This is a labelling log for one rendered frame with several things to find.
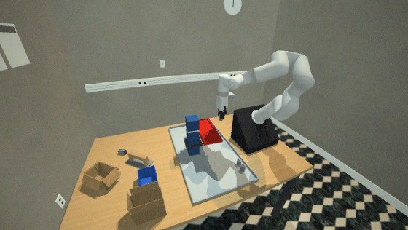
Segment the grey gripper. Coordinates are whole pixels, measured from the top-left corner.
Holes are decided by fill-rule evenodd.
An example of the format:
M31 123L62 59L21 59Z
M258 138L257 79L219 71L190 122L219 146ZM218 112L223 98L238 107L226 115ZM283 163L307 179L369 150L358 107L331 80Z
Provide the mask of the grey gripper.
M228 96L221 97L217 95L216 107L218 108L218 116L220 114L220 119L224 119L224 115L227 113L228 108Z

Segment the blue open bin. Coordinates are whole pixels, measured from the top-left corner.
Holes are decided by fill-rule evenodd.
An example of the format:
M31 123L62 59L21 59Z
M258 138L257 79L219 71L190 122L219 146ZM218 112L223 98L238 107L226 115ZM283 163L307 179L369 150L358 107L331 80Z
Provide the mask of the blue open bin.
M148 183L155 182L157 180L157 173L155 166L145 167L137 170L138 173L138 186L142 186Z

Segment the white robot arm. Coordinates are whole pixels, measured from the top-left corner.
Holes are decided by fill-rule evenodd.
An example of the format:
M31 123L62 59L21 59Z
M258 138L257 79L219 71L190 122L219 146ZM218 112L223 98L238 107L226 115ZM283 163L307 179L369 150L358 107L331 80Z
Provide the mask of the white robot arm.
M294 79L291 85L282 95L275 97L264 108L253 111L251 115L256 124L263 124L271 116L278 121L288 119L299 109L299 96L315 84L305 55L277 51L271 55L271 63L254 68L254 72L250 70L233 77L228 74L220 74L217 95L237 100L237 96L229 92L230 89L236 90L244 84L260 83L285 76L289 71L289 66L291 66Z

